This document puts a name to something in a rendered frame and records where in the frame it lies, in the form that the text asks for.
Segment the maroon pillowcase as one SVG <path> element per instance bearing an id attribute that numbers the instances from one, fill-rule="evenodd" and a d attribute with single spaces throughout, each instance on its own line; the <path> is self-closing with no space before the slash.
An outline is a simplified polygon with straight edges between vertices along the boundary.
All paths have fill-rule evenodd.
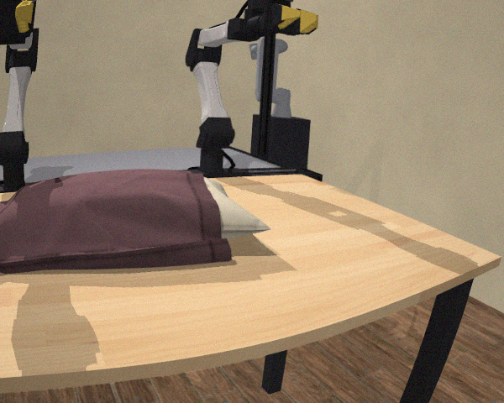
<path id="1" fill-rule="evenodd" d="M 0 201 L 0 273 L 232 260 L 203 174 L 108 170 L 23 186 Z"/>

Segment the cream pillow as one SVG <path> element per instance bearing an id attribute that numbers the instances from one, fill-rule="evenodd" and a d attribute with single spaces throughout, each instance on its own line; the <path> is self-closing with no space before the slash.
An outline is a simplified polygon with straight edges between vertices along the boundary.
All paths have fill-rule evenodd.
<path id="1" fill-rule="evenodd" d="M 231 200 L 221 183 L 206 177 L 204 180 L 219 207 L 222 238 L 231 239 L 271 230 L 259 218 Z"/>

